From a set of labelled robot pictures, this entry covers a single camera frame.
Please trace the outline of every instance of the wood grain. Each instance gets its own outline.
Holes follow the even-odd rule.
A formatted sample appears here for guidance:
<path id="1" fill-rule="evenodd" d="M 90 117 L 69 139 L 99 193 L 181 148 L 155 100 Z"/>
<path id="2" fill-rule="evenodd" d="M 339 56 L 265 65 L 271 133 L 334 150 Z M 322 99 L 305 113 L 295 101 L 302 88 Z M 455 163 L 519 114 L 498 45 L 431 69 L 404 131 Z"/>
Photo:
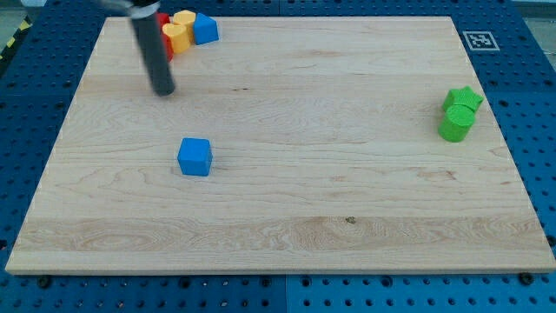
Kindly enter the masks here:
<path id="1" fill-rule="evenodd" d="M 449 18 L 218 23 L 159 98 L 128 23 L 107 19 L 7 271 L 556 268 L 489 104 L 464 142 L 436 132 L 449 89 L 483 93 Z M 211 141 L 208 177 L 181 174 L 183 137 Z"/>

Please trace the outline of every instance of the blue block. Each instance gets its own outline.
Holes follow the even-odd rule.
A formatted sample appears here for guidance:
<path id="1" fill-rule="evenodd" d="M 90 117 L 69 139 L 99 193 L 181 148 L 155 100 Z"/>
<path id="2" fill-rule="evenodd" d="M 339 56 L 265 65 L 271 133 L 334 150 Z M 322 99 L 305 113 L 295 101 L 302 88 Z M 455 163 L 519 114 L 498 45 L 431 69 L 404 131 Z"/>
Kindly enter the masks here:
<path id="1" fill-rule="evenodd" d="M 177 162 L 183 175 L 208 176 L 212 163 L 209 140 L 183 138 Z"/>
<path id="2" fill-rule="evenodd" d="M 197 13 L 193 23 L 195 43 L 203 44 L 218 40 L 218 25 L 216 21 L 202 13 Z"/>

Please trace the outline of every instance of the blue perforated table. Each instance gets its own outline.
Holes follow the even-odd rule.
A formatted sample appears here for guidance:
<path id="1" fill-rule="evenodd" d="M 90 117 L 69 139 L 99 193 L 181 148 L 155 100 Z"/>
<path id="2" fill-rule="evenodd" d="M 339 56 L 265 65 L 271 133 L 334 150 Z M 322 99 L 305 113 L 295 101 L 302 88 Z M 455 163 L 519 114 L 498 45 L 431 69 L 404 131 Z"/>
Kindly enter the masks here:
<path id="1" fill-rule="evenodd" d="M 508 1 L 162 1 L 163 11 L 182 9 L 212 16 L 452 17 L 554 244 L 556 74 Z M 48 1 L 0 80 L 2 266 L 106 16 L 87 0 Z M 0 312 L 552 311 L 555 290 L 554 274 L 13 277 L 1 272 Z"/>

